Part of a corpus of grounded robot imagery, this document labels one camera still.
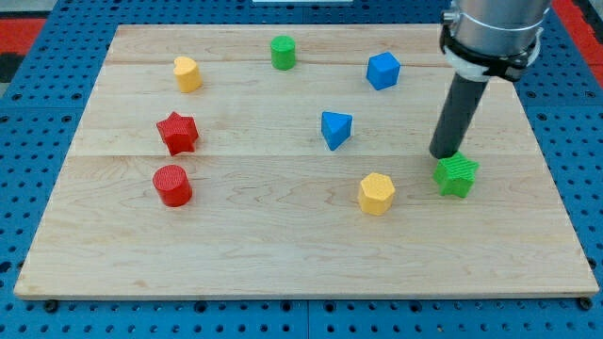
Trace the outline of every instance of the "wooden table surface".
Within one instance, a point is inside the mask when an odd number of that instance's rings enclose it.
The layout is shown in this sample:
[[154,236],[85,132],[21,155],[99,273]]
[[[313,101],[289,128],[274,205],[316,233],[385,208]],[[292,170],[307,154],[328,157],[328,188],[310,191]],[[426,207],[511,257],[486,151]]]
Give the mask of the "wooden table surface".
[[[288,34],[298,64],[270,65]],[[137,25],[111,44],[15,287],[23,299],[465,299],[598,290],[513,85],[486,89],[462,152],[469,196],[441,197],[428,152],[453,70],[437,25]],[[376,91],[370,56],[399,84]],[[199,62],[180,93],[173,60]],[[170,157],[155,123],[193,116],[197,152]],[[353,115],[335,152],[324,110]],[[161,204],[176,164],[194,193]],[[381,217],[357,205],[372,171],[396,186]]]

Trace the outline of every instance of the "green object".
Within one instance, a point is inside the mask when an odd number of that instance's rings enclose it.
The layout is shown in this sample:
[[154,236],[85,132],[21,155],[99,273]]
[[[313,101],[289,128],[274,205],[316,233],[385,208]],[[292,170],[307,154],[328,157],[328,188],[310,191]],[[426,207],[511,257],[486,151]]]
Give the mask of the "green object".
[[437,162],[433,180],[440,185],[441,195],[454,194],[464,198],[475,182],[475,171],[479,166],[479,163],[457,152]]
[[288,36],[278,36],[270,43],[272,66],[286,71],[295,66],[295,41]]

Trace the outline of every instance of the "red object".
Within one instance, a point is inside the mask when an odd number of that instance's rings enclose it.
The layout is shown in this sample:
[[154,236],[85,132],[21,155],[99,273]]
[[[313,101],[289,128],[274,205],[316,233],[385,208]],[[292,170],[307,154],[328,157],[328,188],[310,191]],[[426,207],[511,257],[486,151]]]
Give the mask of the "red object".
[[157,123],[161,139],[168,145],[171,155],[180,152],[195,152],[195,140],[199,137],[195,120],[191,117],[181,117],[172,112],[164,121]]
[[26,55],[44,23],[46,19],[0,20],[0,53]]
[[169,207],[182,206],[192,197],[187,173],[180,166],[168,165],[158,169],[153,176],[153,185],[161,201]]
[[582,10],[572,0],[555,0],[553,8],[591,68],[599,86],[603,87],[603,45],[596,39],[593,28],[584,20]]

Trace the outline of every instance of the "blue pegboard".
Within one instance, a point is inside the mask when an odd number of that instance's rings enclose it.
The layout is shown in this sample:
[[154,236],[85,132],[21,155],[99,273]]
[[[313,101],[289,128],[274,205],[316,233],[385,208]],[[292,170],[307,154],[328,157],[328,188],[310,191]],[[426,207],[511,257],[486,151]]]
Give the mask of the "blue pegboard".
[[[0,100],[0,338],[602,337],[603,300],[29,302],[12,293],[118,24],[437,23],[445,0],[252,7],[59,0]],[[603,94],[559,19],[516,84],[589,262],[603,266]]]

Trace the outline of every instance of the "toy block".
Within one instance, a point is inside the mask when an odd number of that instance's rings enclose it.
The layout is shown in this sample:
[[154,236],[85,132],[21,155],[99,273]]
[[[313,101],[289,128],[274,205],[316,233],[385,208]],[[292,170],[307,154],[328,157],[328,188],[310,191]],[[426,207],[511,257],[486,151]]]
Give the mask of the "toy block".
[[322,112],[320,131],[331,151],[334,151],[351,134],[351,115]]
[[479,166],[479,163],[457,152],[437,162],[433,180],[440,186],[441,195],[453,194],[465,198],[475,182],[475,172]]
[[153,186],[161,201],[169,207],[182,206],[192,197],[187,173],[180,166],[168,165],[158,169],[153,176]]
[[295,66],[295,41],[288,36],[278,36],[270,43],[272,67],[286,71]]
[[157,123],[161,139],[168,146],[170,155],[180,152],[195,152],[195,140],[199,137],[195,120],[192,117],[181,117],[172,112],[164,121]]
[[389,52],[371,56],[368,59],[367,79],[376,90],[385,89],[398,83],[400,64]]
[[173,61],[175,67],[173,74],[176,76],[178,88],[183,93],[190,93],[203,84],[197,62],[186,56],[179,56]]
[[373,216],[380,216],[392,206],[396,189],[392,179],[384,174],[370,173],[360,182],[358,203],[360,209]]

